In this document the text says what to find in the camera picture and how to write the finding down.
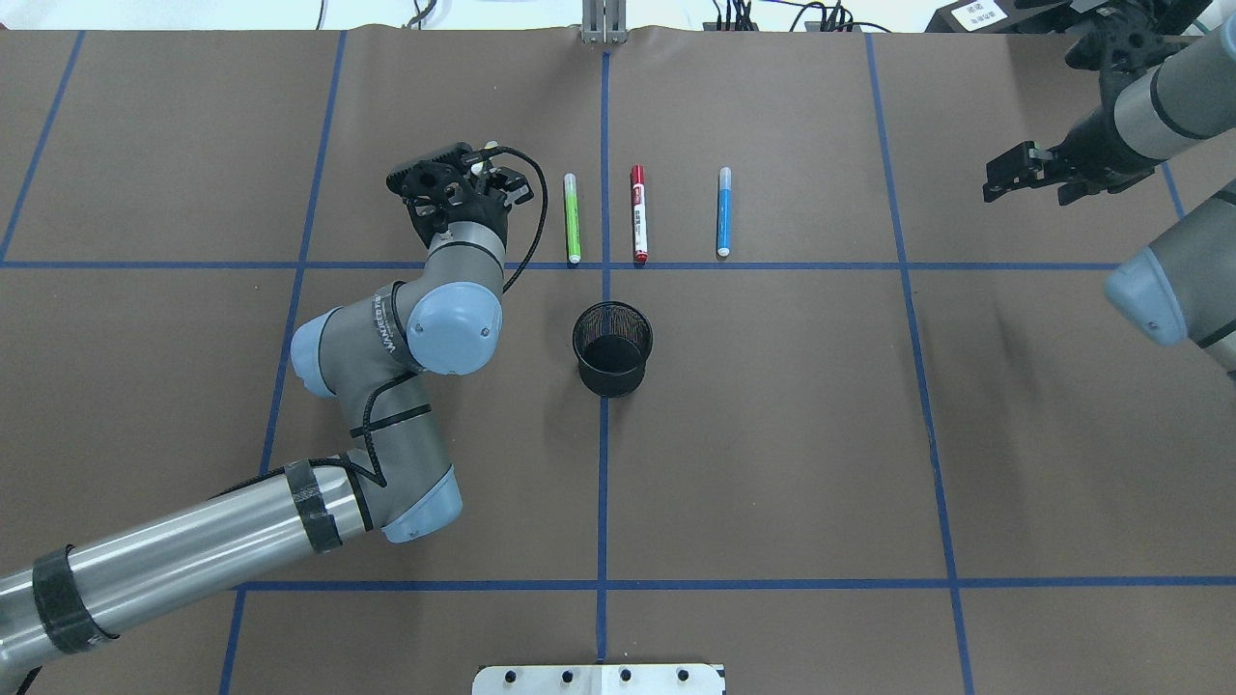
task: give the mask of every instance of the blue joint cap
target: blue joint cap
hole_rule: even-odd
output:
[[[1189,335],[1180,303],[1163,266],[1149,247],[1145,247],[1116,268],[1103,286],[1111,302],[1128,323],[1159,345],[1179,343]]]
[[[1222,32],[1224,49],[1227,51],[1227,57],[1236,61],[1236,14],[1227,17],[1219,31]]]
[[[464,511],[464,498],[455,481],[455,466],[434,485],[410,510],[399,518],[382,527],[391,543],[407,543],[429,535],[430,533],[457,519]]]
[[[483,284],[450,282],[435,287],[412,309],[412,356],[434,373],[472,373],[498,349],[502,303]]]
[[[292,357],[292,370],[305,383],[309,393],[319,398],[335,397],[335,393],[326,387],[326,380],[321,376],[321,362],[318,360],[318,350],[321,348],[321,331],[326,329],[326,322],[330,320],[330,315],[337,310],[339,307],[335,307],[298,328],[297,333],[292,336],[292,345],[288,350],[288,356]]]

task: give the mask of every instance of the green marker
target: green marker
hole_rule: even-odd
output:
[[[562,177],[562,198],[566,200],[566,260],[580,262],[580,200],[575,195],[575,174]]]

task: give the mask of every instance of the black cable bundle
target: black cable bundle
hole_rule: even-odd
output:
[[[721,5],[712,0],[712,6],[717,9],[717,31],[755,31],[755,22],[751,21],[751,5],[755,0],[726,0],[726,20],[721,19]]]
[[[417,28],[425,28],[425,17],[434,11],[434,6],[438,5],[438,0],[429,0],[429,5],[424,10],[420,9],[420,0],[412,0],[412,6],[417,9],[417,14],[413,15],[408,23],[403,25],[403,28],[412,28],[412,25],[417,25]]]
[[[798,7],[798,14],[794,16],[794,22],[790,25],[790,31],[794,31],[795,28],[798,27],[798,20],[802,19],[802,15],[807,10],[815,7],[819,10],[819,31],[850,32],[854,31],[854,27],[857,26],[869,26],[891,33],[887,28],[878,23],[854,21],[854,12],[847,10],[845,6],[842,5],[840,0],[837,0],[836,5],[824,5],[823,2],[806,2],[806,4],[787,2],[786,0],[765,0],[765,1],[776,2],[777,5],[794,5],[795,7]]]

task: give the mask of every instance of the metal bracket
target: metal bracket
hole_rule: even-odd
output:
[[[583,0],[585,43],[627,43],[627,0]]]
[[[472,695],[726,695],[721,664],[487,667]]]

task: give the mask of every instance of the metal plate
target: metal plate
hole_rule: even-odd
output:
[[[546,693],[724,695],[726,667],[709,664],[487,667],[472,680],[472,695]]]

